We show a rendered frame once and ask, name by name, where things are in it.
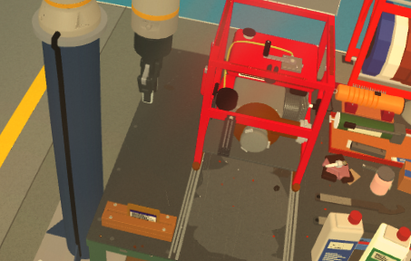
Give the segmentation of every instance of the red bottle cap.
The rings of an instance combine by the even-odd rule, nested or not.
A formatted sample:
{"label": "red bottle cap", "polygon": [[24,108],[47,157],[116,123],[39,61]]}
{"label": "red bottle cap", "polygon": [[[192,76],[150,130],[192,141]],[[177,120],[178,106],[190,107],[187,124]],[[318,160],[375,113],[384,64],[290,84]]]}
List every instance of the red bottle cap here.
{"label": "red bottle cap", "polygon": [[410,229],[406,227],[401,227],[398,229],[397,232],[397,238],[400,239],[401,241],[407,241],[411,236]]}
{"label": "red bottle cap", "polygon": [[350,222],[350,224],[352,225],[358,225],[361,221],[361,213],[359,211],[356,210],[352,210],[352,212],[350,212],[350,215],[348,215],[348,222]]}

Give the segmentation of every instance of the red metal frame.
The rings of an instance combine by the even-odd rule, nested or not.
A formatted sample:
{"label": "red metal frame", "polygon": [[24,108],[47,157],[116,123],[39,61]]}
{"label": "red metal frame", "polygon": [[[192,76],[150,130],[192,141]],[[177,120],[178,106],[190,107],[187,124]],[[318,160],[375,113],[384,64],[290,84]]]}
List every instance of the red metal frame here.
{"label": "red metal frame", "polygon": [[[321,36],[320,43],[318,45],[318,57],[313,57],[312,59],[307,59],[311,61],[305,61],[303,63],[316,63],[317,68],[313,70],[314,78],[318,75],[318,68],[323,58],[325,50],[327,50],[327,70],[321,82],[316,80],[302,79],[299,77],[293,77],[287,71],[280,70],[279,72],[270,72],[259,68],[250,67],[247,65],[241,65],[225,61],[226,48],[228,45],[229,31],[230,31],[230,21],[232,16],[232,9],[234,3],[252,5],[255,7],[265,8],[281,13],[298,15],[307,17],[310,19],[320,20],[325,22],[325,28]],[[208,67],[203,72],[201,94],[203,95],[203,101],[201,106],[201,119],[199,124],[199,134],[197,137],[197,145],[194,155],[194,164],[192,167],[194,169],[199,169],[201,165],[202,155],[203,155],[203,142],[205,141],[205,135],[207,132],[207,127],[209,120],[219,119],[225,120],[228,115],[232,115],[236,118],[238,124],[243,124],[247,126],[252,126],[255,128],[261,128],[269,131],[276,131],[280,133],[287,133],[289,135],[294,135],[298,137],[308,138],[307,142],[301,145],[301,156],[300,163],[296,175],[292,181],[292,189],[298,191],[300,188],[300,182],[303,178],[303,174],[308,165],[311,152],[315,147],[315,143],[321,129],[321,124],[326,116],[328,110],[328,105],[331,101],[333,91],[336,88],[336,74],[335,74],[335,16],[332,14],[322,14],[302,8],[297,8],[294,6],[284,5],[275,2],[263,1],[263,0],[228,0],[223,10],[223,14],[220,20],[220,25],[218,27],[218,32],[215,41],[211,45],[210,50],[210,60]],[[318,115],[312,124],[312,129],[306,129],[302,127],[296,127],[293,125],[269,121],[265,119],[260,119],[256,117],[251,117],[247,115],[242,115],[239,113],[231,111],[222,111],[211,107],[213,99],[213,88],[215,82],[221,82],[222,71],[227,70],[229,73],[245,73],[248,75],[260,77],[260,78],[270,78],[278,82],[285,82],[285,86],[295,89],[309,89],[309,97],[311,99],[311,93],[318,90],[318,98],[321,99],[321,103],[318,109]],[[307,120],[310,120],[311,111],[308,110]]]}
{"label": "red metal frame", "polygon": [[[334,118],[334,116],[336,116],[335,112],[331,112],[331,117]],[[365,155],[359,152],[354,152],[354,151],[349,151],[349,150],[340,150],[340,149],[335,149],[332,147],[332,124],[333,122],[329,123],[329,153],[333,153],[333,154],[342,154],[344,156],[350,157],[350,158],[355,158],[355,159],[360,159],[360,160],[367,160],[367,161],[371,161],[371,162],[375,162],[375,163],[379,163],[379,164],[383,164],[383,165],[389,165],[389,166],[393,166],[393,167],[398,167],[398,168],[402,168],[402,166],[404,166],[404,163],[402,162],[396,162],[396,161],[392,161],[389,159],[380,159],[377,157],[373,157],[373,156],[369,156],[369,155]],[[411,134],[411,130],[406,129],[406,133]]]}
{"label": "red metal frame", "polygon": [[[360,49],[357,48],[358,39],[360,37],[361,31],[367,19],[367,14],[369,11],[370,6],[375,2],[375,6],[373,8],[373,13],[371,14],[371,18],[369,21],[367,33],[365,34],[365,38]],[[411,100],[411,92],[400,90],[394,87],[385,86],[383,84],[376,84],[372,82],[362,81],[358,79],[358,76],[361,72],[361,67],[363,66],[363,62],[367,57],[367,52],[369,49],[369,45],[371,45],[371,41],[373,40],[373,36],[375,34],[377,23],[379,22],[379,18],[383,13],[389,13],[393,15],[401,15],[404,17],[411,18],[411,8],[403,7],[400,5],[392,5],[390,3],[386,3],[386,0],[364,0],[363,7],[361,8],[360,16],[358,17],[357,25],[355,26],[355,30],[350,40],[350,44],[348,45],[347,53],[346,53],[346,62],[351,62],[352,57],[357,57],[355,61],[354,68],[352,73],[350,74],[350,79],[348,80],[349,86],[365,86],[374,90],[381,90],[386,92],[386,94],[399,96],[407,100]]]}

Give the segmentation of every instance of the green cylinder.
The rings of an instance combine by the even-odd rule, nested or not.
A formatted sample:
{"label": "green cylinder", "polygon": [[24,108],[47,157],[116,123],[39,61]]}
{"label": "green cylinder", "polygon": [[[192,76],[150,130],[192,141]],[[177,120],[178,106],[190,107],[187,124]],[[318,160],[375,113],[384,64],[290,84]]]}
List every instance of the green cylinder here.
{"label": "green cylinder", "polygon": [[[359,128],[356,128],[354,130],[348,129],[344,127],[344,122],[352,122],[355,123],[358,127],[367,127],[371,129],[375,129],[378,131],[372,131],[372,130],[361,130]],[[389,132],[394,132],[394,124],[393,123],[387,123],[383,121],[376,121],[368,118],[363,118],[363,117],[358,117],[356,115],[352,114],[347,114],[347,113],[342,113],[342,112],[337,112],[336,116],[334,117],[334,129],[339,129],[343,131],[353,131],[356,133],[361,133],[373,137],[378,137],[382,139],[387,139],[390,140],[392,139],[392,134],[389,133],[383,133],[382,131],[389,131]]]}

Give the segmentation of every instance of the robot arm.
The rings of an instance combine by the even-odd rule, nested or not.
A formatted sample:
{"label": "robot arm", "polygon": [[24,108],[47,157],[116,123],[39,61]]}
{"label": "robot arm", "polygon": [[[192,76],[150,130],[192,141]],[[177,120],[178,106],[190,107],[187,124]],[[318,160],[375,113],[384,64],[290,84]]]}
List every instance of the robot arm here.
{"label": "robot arm", "polygon": [[141,56],[137,77],[142,101],[153,102],[157,92],[163,57],[172,48],[172,35],[178,28],[180,0],[132,0],[134,50]]}

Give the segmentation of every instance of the yellow floor line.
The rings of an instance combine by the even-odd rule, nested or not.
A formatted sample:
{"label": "yellow floor line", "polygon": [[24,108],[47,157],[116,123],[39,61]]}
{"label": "yellow floor line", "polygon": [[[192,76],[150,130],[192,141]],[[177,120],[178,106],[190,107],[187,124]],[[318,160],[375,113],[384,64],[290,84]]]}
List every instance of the yellow floor line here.
{"label": "yellow floor line", "polygon": [[0,134],[0,168],[2,168],[8,153],[15,145],[18,136],[20,136],[21,131],[29,120],[29,117],[31,117],[31,114],[33,114],[35,106],[37,106],[41,100],[46,89],[45,70],[44,67],[42,67],[37,77],[35,77],[33,84],[18,105],[18,108],[16,108],[16,111],[13,113],[12,118],[10,118],[10,121],[8,121]]}

